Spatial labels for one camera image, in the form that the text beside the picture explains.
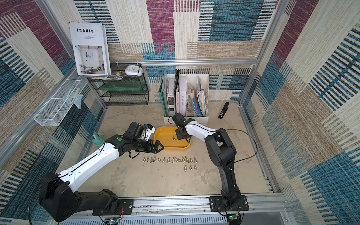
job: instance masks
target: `paper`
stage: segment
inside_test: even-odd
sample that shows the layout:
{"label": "paper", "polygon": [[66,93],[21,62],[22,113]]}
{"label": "paper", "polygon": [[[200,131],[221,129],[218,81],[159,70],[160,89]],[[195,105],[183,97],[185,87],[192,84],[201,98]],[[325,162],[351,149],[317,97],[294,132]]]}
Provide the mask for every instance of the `paper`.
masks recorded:
{"label": "paper", "polygon": [[201,80],[200,77],[198,77],[198,83],[197,83],[197,100],[200,106],[200,110],[203,114],[203,116],[207,117],[207,108],[206,108],[206,100],[205,100],[205,93],[204,89],[201,86]]}
{"label": "paper", "polygon": [[194,89],[193,86],[190,83],[186,83],[187,93],[188,93],[188,112],[192,113],[194,111],[193,109],[193,98],[194,98]]}

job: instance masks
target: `metal vent grille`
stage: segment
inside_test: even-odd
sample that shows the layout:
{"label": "metal vent grille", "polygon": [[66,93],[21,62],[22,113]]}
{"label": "metal vent grille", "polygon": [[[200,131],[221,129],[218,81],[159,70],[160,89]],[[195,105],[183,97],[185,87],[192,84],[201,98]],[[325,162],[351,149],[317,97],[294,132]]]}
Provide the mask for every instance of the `metal vent grille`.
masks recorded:
{"label": "metal vent grille", "polygon": [[220,215],[183,215],[183,216],[147,216],[142,218],[123,218],[119,225],[141,225],[141,224],[225,224],[226,217]]}
{"label": "metal vent grille", "polygon": [[[185,224],[227,224],[226,217],[220,215],[182,215],[182,216],[137,216],[124,217],[118,225],[185,225]],[[103,225],[100,219],[67,219],[60,225]]]}

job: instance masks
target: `plastic bag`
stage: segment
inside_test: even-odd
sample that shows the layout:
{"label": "plastic bag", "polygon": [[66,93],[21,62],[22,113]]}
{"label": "plastic bag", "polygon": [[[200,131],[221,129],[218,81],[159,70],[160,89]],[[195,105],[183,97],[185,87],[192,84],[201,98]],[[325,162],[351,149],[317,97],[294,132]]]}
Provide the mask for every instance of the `plastic bag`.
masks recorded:
{"label": "plastic bag", "polygon": [[78,109],[81,109],[81,99],[84,95],[78,94],[79,90],[72,92],[69,96],[65,95],[66,98],[65,103],[69,103],[70,105],[75,104]]}

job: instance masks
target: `blue book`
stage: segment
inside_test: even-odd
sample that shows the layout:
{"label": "blue book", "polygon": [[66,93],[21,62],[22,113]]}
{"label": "blue book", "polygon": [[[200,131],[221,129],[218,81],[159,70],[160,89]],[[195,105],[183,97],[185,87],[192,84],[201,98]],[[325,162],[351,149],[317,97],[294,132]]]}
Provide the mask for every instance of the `blue book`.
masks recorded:
{"label": "blue book", "polygon": [[193,109],[194,109],[194,112],[196,113],[196,115],[198,117],[202,117],[202,113],[201,113],[201,110],[200,110],[200,105],[199,105],[199,102],[197,101],[196,98],[193,98]]}

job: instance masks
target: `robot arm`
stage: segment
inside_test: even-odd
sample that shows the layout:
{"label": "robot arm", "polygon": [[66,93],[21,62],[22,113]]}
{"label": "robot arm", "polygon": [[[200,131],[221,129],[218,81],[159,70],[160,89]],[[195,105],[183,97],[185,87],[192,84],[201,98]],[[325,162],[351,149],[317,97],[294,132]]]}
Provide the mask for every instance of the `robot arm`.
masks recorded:
{"label": "robot arm", "polygon": [[[219,211],[220,208],[236,209],[241,198],[234,174],[236,149],[226,131],[210,129],[198,124],[193,119],[186,120],[180,113],[172,118],[178,127],[177,139],[189,139],[188,141],[190,141],[193,135],[204,141],[211,161],[219,169],[222,199],[219,202],[221,207],[216,206],[216,210]],[[155,154],[163,150],[164,146],[158,140],[155,143],[153,140],[148,140],[154,132],[155,128],[151,125],[133,122],[123,135],[112,136],[101,148],[76,165],[59,174],[45,175],[40,182],[39,204],[57,222],[67,219],[75,212],[85,210],[94,210],[93,215],[99,215],[100,212],[102,215],[120,214],[118,197],[112,191],[104,189],[100,192],[78,192],[77,190],[99,169],[126,152],[131,157],[131,150]]]}
{"label": "robot arm", "polygon": [[175,114],[172,119],[178,127],[176,130],[178,140],[187,140],[194,135],[205,142],[209,157],[220,172],[222,202],[219,204],[227,210],[237,208],[241,194],[234,174],[236,149],[227,132],[222,128],[210,129],[191,118],[185,119],[180,113]]}
{"label": "robot arm", "polygon": [[94,210],[107,215],[120,214],[118,197],[112,191],[78,192],[78,188],[94,173],[126,152],[158,153],[164,146],[149,140],[155,128],[150,124],[131,123],[123,135],[114,135],[94,153],[59,174],[49,173],[40,182],[39,204],[60,222],[75,212]]}

